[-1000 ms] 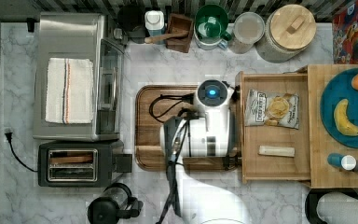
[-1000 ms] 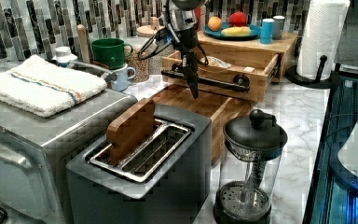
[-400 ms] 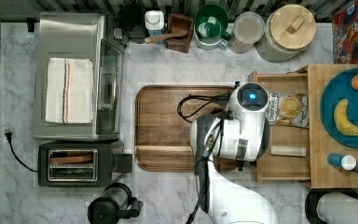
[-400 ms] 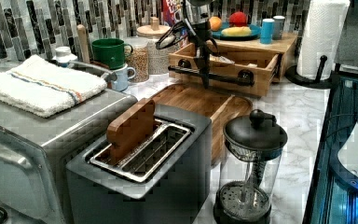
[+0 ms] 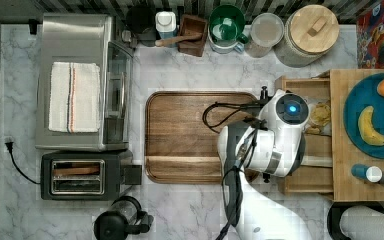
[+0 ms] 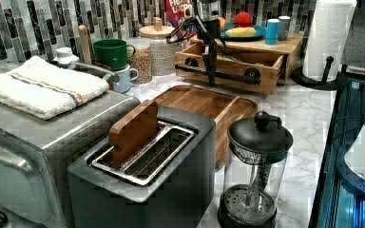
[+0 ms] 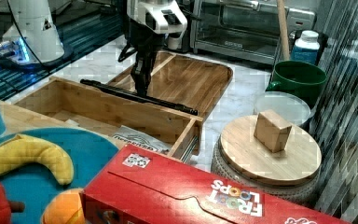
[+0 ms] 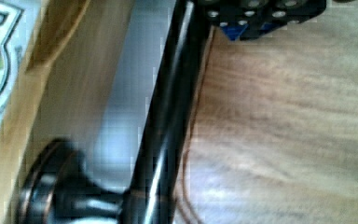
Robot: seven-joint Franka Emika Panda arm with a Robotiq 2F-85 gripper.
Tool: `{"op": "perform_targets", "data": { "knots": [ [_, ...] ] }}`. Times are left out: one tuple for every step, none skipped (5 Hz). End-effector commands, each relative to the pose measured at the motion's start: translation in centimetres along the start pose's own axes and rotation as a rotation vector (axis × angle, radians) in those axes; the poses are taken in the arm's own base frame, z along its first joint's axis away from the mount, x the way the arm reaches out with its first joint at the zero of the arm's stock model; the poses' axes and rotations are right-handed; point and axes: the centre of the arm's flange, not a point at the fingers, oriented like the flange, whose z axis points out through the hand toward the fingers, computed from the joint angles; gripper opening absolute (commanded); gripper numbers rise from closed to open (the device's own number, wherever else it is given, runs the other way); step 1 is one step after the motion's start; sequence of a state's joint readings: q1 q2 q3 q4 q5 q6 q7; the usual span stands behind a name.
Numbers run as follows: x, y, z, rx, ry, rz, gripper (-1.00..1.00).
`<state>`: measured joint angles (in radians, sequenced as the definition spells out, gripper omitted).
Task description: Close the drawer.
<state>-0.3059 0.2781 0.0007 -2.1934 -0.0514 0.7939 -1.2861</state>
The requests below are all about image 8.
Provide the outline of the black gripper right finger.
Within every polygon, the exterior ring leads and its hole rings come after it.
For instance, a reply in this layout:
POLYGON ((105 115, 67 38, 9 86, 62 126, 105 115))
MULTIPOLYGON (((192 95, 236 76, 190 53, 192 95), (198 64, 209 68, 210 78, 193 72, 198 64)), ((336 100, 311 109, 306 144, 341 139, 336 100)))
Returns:
POLYGON ((248 27, 240 40, 256 40, 285 27, 316 18, 326 9, 326 0, 268 0, 259 8, 246 9, 248 27))

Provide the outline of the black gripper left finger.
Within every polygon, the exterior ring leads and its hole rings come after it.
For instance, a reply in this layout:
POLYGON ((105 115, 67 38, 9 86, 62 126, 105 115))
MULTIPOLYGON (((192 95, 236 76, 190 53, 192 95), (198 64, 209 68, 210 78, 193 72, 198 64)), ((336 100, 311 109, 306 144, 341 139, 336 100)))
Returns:
POLYGON ((220 28, 230 41, 238 40, 249 27, 241 0, 195 0, 195 3, 208 22, 220 28))

